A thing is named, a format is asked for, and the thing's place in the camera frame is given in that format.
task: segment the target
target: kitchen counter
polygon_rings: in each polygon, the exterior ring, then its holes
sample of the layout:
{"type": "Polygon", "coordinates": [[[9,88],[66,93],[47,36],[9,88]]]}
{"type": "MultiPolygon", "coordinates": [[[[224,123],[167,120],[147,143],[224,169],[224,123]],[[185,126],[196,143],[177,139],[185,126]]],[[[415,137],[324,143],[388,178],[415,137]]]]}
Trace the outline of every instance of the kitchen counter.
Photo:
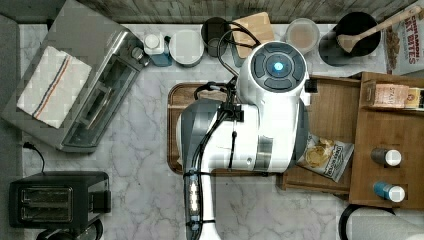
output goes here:
{"type": "MultiPolygon", "coordinates": [[[[324,34],[333,25],[319,25],[324,34]]],[[[127,25],[136,35],[180,29],[200,31],[200,25],[127,25]]],[[[286,25],[273,25],[281,39],[286,25]]],[[[21,25],[22,72],[47,33],[45,25],[21,25]]],[[[385,72],[380,44],[369,56],[354,64],[330,67],[315,49],[306,55],[309,72],[327,76],[350,76],[366,70],[385,72]]],[[[230,49],[224,61],[234,67],[230,49]]],[[[206,53],[193,68],[149,65],[129,91],[123,104],[93,154],[64,153],[29,135],[43,153],[46,171],[101,170],[109,174],[112,212],[102,217],[104,239],[185,239],[182,176],[173,173],[166,161],[166,109],[168,92],[182,82],[225,82],[231,74],[206,53]]],[[[23,174],[41,170],[36,152],[22,150],[23,174]]],[[[217,230],[222,239],[339,239],[337,221],[347,206],[338,198],[303,190],[282,191],[275,177],[215,178],[217,230]]],[[[26,239],[37,231],[27,230],[26,239]]]]}

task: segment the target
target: box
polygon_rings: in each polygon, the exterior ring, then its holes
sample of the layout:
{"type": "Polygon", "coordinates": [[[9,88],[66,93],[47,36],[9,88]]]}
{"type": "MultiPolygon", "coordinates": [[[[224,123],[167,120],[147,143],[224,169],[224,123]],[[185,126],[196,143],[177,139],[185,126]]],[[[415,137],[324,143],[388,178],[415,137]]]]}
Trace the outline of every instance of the box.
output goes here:
{"type": "MultiPolygon", "coordinates": [[[[268,13],[261,12],[254,15],[250,15],[244,18],[236,19],[234,22],[247,28],[261,43],[267,43],[274,41],[274,31],[269,21],[268,13]]],[[[230,25],[232,29],[239,28],[236,25],[230,25]]],[[[254,45],[255,41],[244,32],[233,32],[233,40],[238,43],[244,43],[248,45],[254,45]]],[[[237,67],[241,67],[244,60],[252,52],[252,49],[242,46],[234,46],[231,44],[231,51],[233,54],[234,64],[237,67]]]]}
{"type": "Polygon", "coordinates": [[[409,88],[405,108],[424,108],[424,89],[409,88]]]}
{"type": "MultiPolygon", "coordinates": [[[[417,5],[424,6],[424,0],[411,4],[404,11],[417,5]]],[[[388,27],[384,36],[389,74],[405,75],[424,70],[424,11],[388,27]]]]}
{"type": "Polygon", "coordinates": [[[408,86],[370,81],[366,84],[365,103],[370,107],[404,108],[408,86]]]}

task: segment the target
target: black cup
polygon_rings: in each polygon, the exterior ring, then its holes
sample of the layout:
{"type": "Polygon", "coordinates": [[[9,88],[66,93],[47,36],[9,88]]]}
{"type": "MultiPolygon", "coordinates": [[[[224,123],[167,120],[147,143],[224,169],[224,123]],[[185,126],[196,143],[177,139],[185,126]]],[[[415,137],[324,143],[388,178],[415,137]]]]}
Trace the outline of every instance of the black cup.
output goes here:
{"type": "MultiPolygon", "coordinates": [[[[201,35],[203,43],[206,46],[206,51],[212,57],[218,57],[218,43],[219,39],[224,35],[225,32],[230,30],[230,25],[225,19],[214,17],[206,20],[202,25],[201,35]]],[[[231,34],[227,34],[221,43],[221,56],[227,49],[228,42],[231,34]]]]}
{"type": "Polygon", "coordinates": [[[344,16],[339,23],[323,36],[319,42],[319,55],[328,65],[339,67],[350,63],[354,57],[366,56],[372,53],[380,44],[381,32],[376,32],[360,40],[350,53],[343,50],[337,42],[337,36],[357,35],[377,25],[370,15],[363,12],[352,12],[344,16]]]}

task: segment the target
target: striped towel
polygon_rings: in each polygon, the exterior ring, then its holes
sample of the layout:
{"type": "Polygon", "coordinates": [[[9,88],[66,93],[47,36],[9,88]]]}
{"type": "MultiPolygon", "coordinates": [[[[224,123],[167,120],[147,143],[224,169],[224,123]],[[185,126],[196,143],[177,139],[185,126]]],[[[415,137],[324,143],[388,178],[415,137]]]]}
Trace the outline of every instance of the striped towel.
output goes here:
{"type": "Polygon", "coordinates": [[[34,118],[59,128],[90,71],[87,64],[48,46],[17,105],[34,118]]]}

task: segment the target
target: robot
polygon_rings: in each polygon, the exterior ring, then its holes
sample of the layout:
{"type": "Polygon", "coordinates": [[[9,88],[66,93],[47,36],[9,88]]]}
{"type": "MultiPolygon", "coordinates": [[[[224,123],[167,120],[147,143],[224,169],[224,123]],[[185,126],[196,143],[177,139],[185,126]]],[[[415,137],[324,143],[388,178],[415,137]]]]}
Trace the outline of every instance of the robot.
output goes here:
{"type": "Polygon", "coordinates": [[[308,79],[297,49],[279,41],[264,43],[245,60],[238,77],[205,85],[226,92],[225,102],[198,99],[181,113],[177,146],[187,239],[221,239],[212,199],[214,169],[282,173],[302,156],[309,129],[301,95],[308,79]]]}

